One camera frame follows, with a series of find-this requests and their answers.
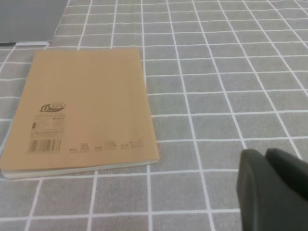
table surface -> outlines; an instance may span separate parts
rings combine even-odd
[[[308,2],[70,0],[47,47],[0,47],[0,144],[40,49],[140,50],[161,161],[8,181],[0,230],[239,231],[240,151],[308,161]]]

white grid line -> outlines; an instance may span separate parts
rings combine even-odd
[[[148,231],[153,231],[152,185],[151,185],[150,165],[148,165],[146,167],[146,176],[147,176],[147,192],[148,192],[148,222],[149,222],[149,230]]]
[[[260,31],[261,32],[261,29],[260,30],[237,30],[239,32],[242,32],[242,31]],[[267,32],[271,32],[271,31],[292,31],[292,30],[288,30],[288,29],[285,29],[285,30],[267,30]],[[205,32],[205,33],[224,33],[224,32],[232,32],[232,31],[208,31],[208,32]],[[137,33],[137,32],[131,32],[131,33],[114,33],[115,35],[171,35],[172,33],[170,32],[161,32],[161,33]],[[174,32],[174,34],[202,34],[202,32],[199,32],[199,31],[194,31],[194,32]],[[97,34],[86,34],[86,35],[83,35],[83,36],[99,36],[99,35],[112,35],[112,33],[97,33]],[[55,37],[80,37],[81,35],[55,35]],[[301,41],[277,41],[277,42],[274,42],[274,43],[299,43]],[[258,43],[270,43],[270,42],[245,42],[247,44],[258,44]],[[231,42],[231,43],[216,43],[218,45],[229,45],[229,44],[237,44],[235,42]],[[202,46],[204,44],[178,44],[177,46]]]
[[[91,0],[91,2],[89,4],[88,13],[87,13],[87,16],[86,16],[85,23],[83,24],[82,34],[81,34],[80,39],[79,39],[77,50],[80,50],[81,41],[82,41],[83,35],[85,34],[85,30],[86,30],[86,26],[87,26],[90,10],[91,10],[91,7],[92,7],[92,3],[93,3],[93,0]]]
[[[279,137],[275,138],[277,140],[285,140],[287,138],[285,137]],[[168,141],[168,142],[192,142],[193,140],[187,140],[187,141]],[[227,139],[224,142],[229,141],[239,141],[239,139]],[[164,172],[151,172],[150,175],[169,175],[169,174],[179,174],[179,173],[199,173],[199,169],[191,169],[191,170],[174,170],[174,171],[164,171]],[[203,169],[202,172],[238,172],[238,169],[219,169],[219,168],[210,168],[210,169]],[[0,181],[39,181],[39,180],[71,180],[71,179],[87,179],[87,178],[113,178],[113,177],[136,177],[136,176],[148,176],[148,172],[144,173],[117,173],[117,174],[97,174],[97,175],[76,175],[76,176],[66,176],[66,175],[59,175],[59,176],[50,176],[50,177],[41,177],[41,178],[25,178],[25,179],[16,179],[16,180],[7,180],[5,178],[0,178]]]
[[[143,1],[141,0],[141,32],[142,32],[142,66],[143,66],[143,79],[146,86],[145,74],[145,45],[144,45],[144,21],[143,21]]]
[[[194,12],[207,12],[207,11],[173,11],[171,13],[194,13]],[[160,14],[164,13],[167,14],[168,12],[143,12],[144,14]],[[113,15],[114,13],[90,13],[89,15]],[[124,15],[130,15],[130,14],[140,14],[141,12],[132,12],[132,13],[117,13],[117,14],[124,14]],[[72,14],[64,14],[63,16],[75,16],[75,15],[87,15],[86,13],[72,13]],[[273,18],[273,19],[258,19],[259,21],[283,21],[283,20],[305,20],[308,18]],[[200,20],[200,22],[225,22],[226,20],[223,19],[214,19],[214,20]],[[254,19],[231,19],[230,22],[233,21],[254,21]],[[186,23],[194,23],[197,21],[181,21]]]
[[[91,202],[90,202],[90,208],[89,208],[87,231],[91,231],[91,228],[92,228],[92,218],[93,218],[95,196],[96,196],[96,186],[97,186],[97,175],[98,175],[98,171],[95,171],[94,177],[93,177],[93,186],[92,186],[92,193],[91,193]]]
[[[222,6],[221,6],[219,0],[217,0],[217,2],[218,2],[219,6],[220,6],[220,8],[221,8],[221,10],[222,10],[222,13],[224,14],[225,18],[226,18],[227,21],[228,21],[228,17],[226,16],[226,13],[224,12],[224,10],[223,10],[223,8],[222,8]],[[231,24],[229,21],[228,21],[228,24],[229,24],[230,28],[233,30],[232,24]],[[240,47],[241,47],[241,49],[242,49],[242,51],[243,51],[243,53],[244,53],[244,55],[245,55],[247,61],[248,61],[248,63],[249,63],[250,68],[254,71],[254,73],[255,73],[255,75],[256,75],[256,78],[257,78],[257,80],[258,80],[258,82],[259,82],[259,84],[260,84],[262,90],[264,90],[264,93],[265,93],[265,95],[266,95],[266,97],[267,97],[269,103],[271,104],[273,110],[276,112],[276,116],[277,116],[277,118],[278,118],[278,120],[279,120],[279,122],[280,122],[280,124],[281,124],[281,126],[282,126],[282,128],[283,128],[283,130],[284,130],[284,132],[285,132],[285,134],[286,134],[287,137],[289,138],[289,141],[290,141],[292,147],[294,148],[294,150],[295,150],[297,156],[298,156],[299,158],[301,158],[301,155],[300,155],[300,153],[299,153],[299,151],[298,151],[296,145],[294,144],[293,140],[290,138],[291,136],[290,136],[290,134],[289,134],[289,132],[288,132],[288,130],[287,130],[287,128],[286,128],[284,122],[282,121],[282,119],[281,119],[279,113],[277,113],[276,107],[275,107],[273,101],[271,100],[269,94],[265,91],[265,88],[264,88],[264,86],[263,86],[263,84],[262,84],[262,82],[261,82],[261,80],[260,80],[260,77],[259,77],[258,73],[256,72],[254,66],[253,66],[252,63],[250,62],[250,59],[248,58],[248,56],[247,56],[247,54],[246,54],[246,51],[245,51],[245,49],[243,48],[243,46],[242,46],[242,44],[241,44],[239,38],[237,37],[236,33],[234,32],[234,30],[233,30],[233,34],[234,34],[236,40],[238,41],[238,43],[239,43],[239,45],[240,45]]]
[[[253,112],[218,112],[218,113],[190,113],[190,114],[153,114],[151,115],[152,118],[158,118],[158,117],[178,117],[178,116],[237,116],[237,115],[263,115],[263,114],[285,114],[285,113],[308,113],[308,110],[281,110],[281,111],[253,111]],[[6,119],[0,118],[0,122],[11,122],[13,119]]]
[[[301,43],[301,41],[273,42],[273,43]],[[237,44],[238,43],[211,43],[209,45],[215,46],[215,45],[237,45]],[[242,42],[242,44],[270,44],[270,42]],[[170,46],[174,46],[174,45],[172,45],[172,44],[145,45],[145,47],[170,47]],[[205,46],[205,44],[189,44],[189,45],[179,44],[177,46],[178,47],[181,47],[181,46]],[[77,47],[78,46],[51,46],[49,48],[77,48]],[[119,47],[119,48],[120,47],[142,47],[142,45],[127,45],[127,46],[114,46],[114,47]],[[80,48],[109,48],[109,46],[80,46]]]
[[[273,140],[300,140],[308,139],[308,136],[293,136],[293,137],[254,137],[254,138],[244,138],[244,141],[273,141]],[[225,142],[225,141],[241,141],[240,138],[233,139],[196,139],[197,141],[206,141],[206,142]],[[157,143],[169,143],[169,142],[186,142],[193,141],[193,139],[180,139],[180,140],[158,140]]]
[[[308,70],[296,70],[293,72],[308,72]],[[290,71],[257,71],[257,73],[290,73]],[[208,75],[216,75],[216,72],[213,73],[203,73],[203,74],[183,74],[183,76],[208,76]],[[226,74],[254,74],[254,72],[220,72],[221,75]],[[146,77],[169,77],[169,76],[179,76],[179,74],[173,75],[148,75]],[[23,78],[0,78],[0,81],[16,81],[16,80],[25,80],[26,77]]]
[[[171,18],[168,0],[166,0],[166,3],[167,3],[168,14],[169,14],[169,19],[170,19],[170,26],[171,26],[171,31],[172,31],[173,42],[174,42],[174,45],[176,45],[177,42],[176,42],[176,39],[175,39],[175,34],[174,34],[174,29],[173,29],[172,18]],[[209,221],[210,221],[211,231],[215,231],[213,216],[212,216],[212,213],[211,213],[210,200],[209,200],[208,192],[207,192],[207,188],[206,188],[205,176],[204,176],[204,173],[202,171],[203,167],[202,167],[202,162],[201,162],[201,158],[200,158],[200,154],[199,154],[198,144],[197,144],[197,141],[196,141],[196,135],[195,135],[195,132],[194,132],[193,120],[192,120],[192,117],[190,115],[190,108],[189,108],[188,98],[187,98],[187,94],[186,94],[184,78],[183,78],[183,75],[182,75],[182,67],[181,67],[181,64],[180,64],[180,58],[179,58],[179,52],[178,52],[177,46],[175,46],[175,51],[176,51],[176,57],[178,59],[178,67],[179,67],[180,78],[181,78],[183,92],[184,92],[184,99],[185,99],[186,109],[187,109],[187,113],[188,113],[189,124],[190,124],[191,132],[192,132],[194,149],[195,149],[195,152],[196,152],[196,157],[197,157],[198,166],[199,166],[199,170],[200,170],[201,183],[202,183],[203,192],[204,192],[204,196],[205,196],[205,204],[206,204],[207,209],[209,210],[208,217],[209,217]]]
[[[212,213],[239,213],[238,208],[231,209],[214,209]],[[169,210],[169,211],[153,211],[153,215],[168,215],[168,214],[206,214],[208,210]],[[147,216],[148,212],[126,212],[126,213],[100,213],[93,214],[94,218],[106,218],[106,217],[117,217],[117,216]],[[54,215],[54,216],[36,216],[33,220],[52,220],[52,219],[77,219],[77,218],[88,218],[87,214],[80,215]],[[19,221],[27,220],[28,217],[15,217],[15,218],[0,218],[0,221]]]
[[[283,58],[283,57],[308,57],[308,54],[298,54],[298,55],[259,55],[259,56],[247,56],[248,58]],[[181,58],[182,60],[212,60],[212,59],[245,59],[245,56],[226,56],[226,57],[207,57],[207,58]],[[177,58],[169,58],[169,59],[145,59],[145,61],[175,61]],[[6,62],[7,64],[31,64],[31,63],[24,63],[24,62]]]
[[[195,1],[195,2],[211,2],[213,3],[213,1]],[[220,2],[242,2],[242,0],[231,0],[231,1],[228,1],[228,0],[220,0]],[[256,3],[264,3],[264,1],[249,1],[249,2],[256,2]],[[180,2],[169,2],[169,4],[181,4],[181,3],[191,3],[191,1],[180,1]],[[166,3],[164,2],[157,2],[157,3],[144,3],[143,5],[165,5]],[[81,6],[89,6],[89,5],[72,5],[72,6],[67,6],[67,7],[81,7]],[[114,6],[114,4],[95,4],[93,5],[93,7],[97,7],[97,6]],[[141,6],[141,4],[119,4],[119,6]],[[280,10],[298,10],[298,8],[281,8]]]
[[[273,21],[275,19],[258,19],[259,21]],[[302,18],[295,18],[295,19],[287,19],[287,20],[305,20]],[[242,20],[242,19],[233,19],[230,20],[232,21],[253,21],[253,20]],[[226,22],[226,20],[203,20],[200,21],[202,23],[208,23],[208,22]],[[170,22],[144,22],[144,24],[169,24]],[[177,23],[198,23],[198,21],[175,21],[172,22],[173,24],[177,24]],[[112,25],[113,23],[88,23],[87,25]],[[141,22],[129,22],[129,23],[124,23],[124,22],[118,22],[115,24],[141,24]],[[63,24],[59,24],[59,26],[63,26],[63,25],[84,25],[84,23],[63,23]],[[260,30],[236,30],[236,31],[260,31]],[[217,33],[217,32],[230,32],[228,30],[222,30],[222,31],[207,31],[206,33]]]
[[[17,51],[19,51],[19,50],[41,50],[41,49],[43,49],[44,48],[44,46],[40,46],[40,47],[26,47],[26,48],[18,48],[18,49],[16,49]],[[3,47],[0,47],[0,51],[10,51],[11,50],[11,48],[3,48]]]
[[[115,12],[113,13],[114,15],[114,22],[113,22],[113,26],[112,26],[112,33],[111,33],[111,44],[110,44],[110,48],[113,47],[114,44],[114,34],[115,34],[115,25],[116,25],[116,10],[117,10],[117,0],[115,0]]]
[[[271,89],[265,90],[266,92],[292,92],[292,91],[308,91],[308,89]],[[255,92],[264,92],[263,90],[227,90],[226,93],[255,93]],[[223,94],[223,91],[200,91],[200,92],[186,92],[188,95],[195,94]],[[148,96],[157,96],[157,95],[183,95],[184,92],[165,92],[165,93],[149,93]],[[20,99],[19,96],[0,96],[0,99]],[[289,110],[287,112],[297,112],[298,110]],[[0,118],[0,121],[12,121],[12,119],[8,118]]]
[[[31,221],[34,217],[33,214],[34,214],[35,207],[37,206],[37,203],[38,203],[38,199],[39,199],[38,196],[39,196],[40,189],[42,187],[42,183],[43,183],[43,179],[40,179],[38,181],[38,185],[37,185],[37,188],[35,190],[33,203],[32,203],[31,210],[30,210],[30,213],[29,213],[29,217],[27,218],[27,222],[26,222],[26,226],[25,226],[25,231],[29,230],[30,225],[31,225]]]

checkered pattern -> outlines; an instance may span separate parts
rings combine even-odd
[[[0,143],[38,49],[138,47],[161,161],[0,179],[0,230],[239,231],[243,148],[308,161],[308,2],[70,0],[48,47],[0,48]]]

black plastic object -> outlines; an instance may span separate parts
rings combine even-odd
[[[243,231],[308,231],[308,165],[279,150],[241,153],[237,194]]]

gray laptop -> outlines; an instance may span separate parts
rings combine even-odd
[[[0,46],[52,41],[67,0],[0,0]]]

